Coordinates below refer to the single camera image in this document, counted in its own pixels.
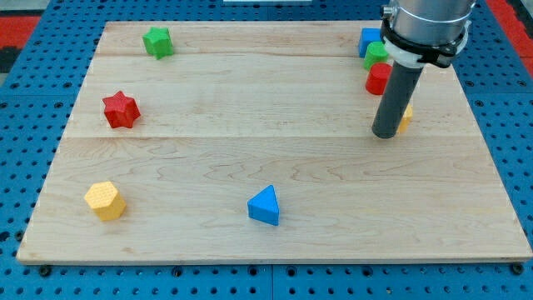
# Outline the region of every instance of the green block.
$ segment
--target green block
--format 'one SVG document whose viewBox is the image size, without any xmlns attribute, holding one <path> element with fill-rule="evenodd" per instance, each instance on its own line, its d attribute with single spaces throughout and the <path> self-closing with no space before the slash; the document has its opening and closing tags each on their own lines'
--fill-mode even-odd
<svg viewBox="0 0 533 300">
<path fill-rule="evenodd" d="M 156 59 L 174 54 L 168 28 L 151 27 L 150 31 L 142 36 L 142 41 L 147 53 Z"/>
<path fill-rule="evenodd" d="M 389 58 L 389 53 L 385 50 L 383 42 L 371 42 L 366 49 L 364 67 L 367 71 L 374 63 L 386 63 Z"/>
</svg>

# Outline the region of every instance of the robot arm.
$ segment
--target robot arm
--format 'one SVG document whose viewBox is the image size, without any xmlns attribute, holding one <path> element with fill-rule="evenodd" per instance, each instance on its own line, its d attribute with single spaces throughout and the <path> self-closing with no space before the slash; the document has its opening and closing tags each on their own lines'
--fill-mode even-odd
<svg viewBox="0 0 533 300">
<path fill-rule="evenodd" d="M 392 138 L 426 63 L 448 68 L 468 40 L 476 0 L 391 0 L 381 9 L 381 38 L 394 66 L 372 131 Z"/>
</svg>

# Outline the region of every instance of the red star block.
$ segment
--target red star block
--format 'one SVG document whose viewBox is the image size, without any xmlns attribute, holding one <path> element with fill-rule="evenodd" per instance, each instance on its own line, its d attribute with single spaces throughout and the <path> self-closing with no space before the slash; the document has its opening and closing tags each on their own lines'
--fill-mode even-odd
<svg viewBox="0 0 533 300">
<path fill-rule="evenodd" d="M 132 128 L 133 121 L 141 116 L 135 99 L 126 97 L 122 91 L 118 91 L 114 96 L 105 97 L 103 102 L 106 105 L 103 113 L 111 128 Z"/>
</svg>

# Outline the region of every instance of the blue pegboard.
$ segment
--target blue pegboard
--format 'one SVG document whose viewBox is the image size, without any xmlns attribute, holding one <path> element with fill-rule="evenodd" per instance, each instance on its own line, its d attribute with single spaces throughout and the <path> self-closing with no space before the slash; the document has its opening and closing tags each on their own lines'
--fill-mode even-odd
<svg viewBox="0 0 533 300">
<path fill-rule="evenodd" d="M 222 0 L 52 0 L 0 89 L 0 298 L 530 299 L 533 264 L 39 267 L 16 259 L 106 21 L 368 20 L 387 0 L 232 7 Z M 533 236 L 533 83 L 488 7 L 454 62 L 502 182 Z"/>
</svg>

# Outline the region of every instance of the yellow hexagon block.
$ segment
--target yellow hexagon block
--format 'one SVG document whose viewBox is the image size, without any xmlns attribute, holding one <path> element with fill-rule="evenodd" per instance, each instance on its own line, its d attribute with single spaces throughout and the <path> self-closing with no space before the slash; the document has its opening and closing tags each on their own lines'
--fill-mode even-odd
<svg viewBox="0 0 533 300">
<path fill-rule="evenodd" d="M 404 133 L 407 131 L 407 127 L 409 127 L 409 123 L 411 122 L 413 118 L 413 107 L 410 104 L 407 104 L 406 112 L 403 113 L 403 117 L 401 118 L 400 126 L 398 127 L 397 132 L 398 133 Z"/>
<path fill-rule="evenodd" d="M 126 202 L 111 182 L 94 183 L 85 194 L 85 201 L 102 221 L 119 218 L 126 208 Z"/>
</svg>

